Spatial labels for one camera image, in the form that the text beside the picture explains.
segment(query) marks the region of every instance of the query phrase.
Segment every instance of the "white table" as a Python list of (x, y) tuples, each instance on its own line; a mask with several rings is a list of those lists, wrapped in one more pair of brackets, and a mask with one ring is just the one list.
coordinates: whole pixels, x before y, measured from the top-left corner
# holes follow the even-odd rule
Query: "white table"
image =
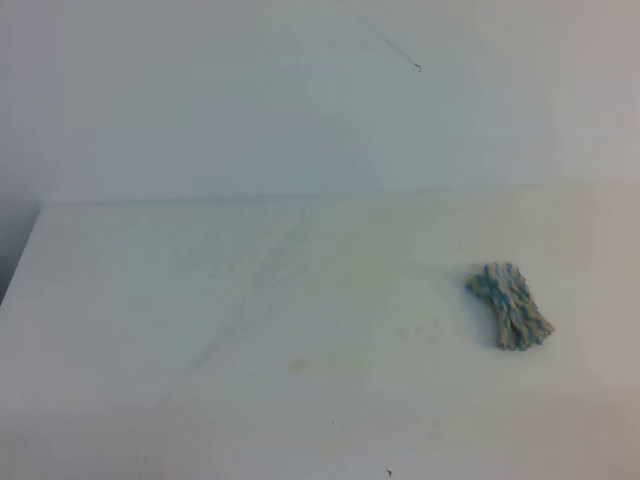
[[(542, 347), (464, 291), (501, 259)], [(639, 266), (634, 184), (48, 208), (0, 308), (2, 478), (637, 479)]]

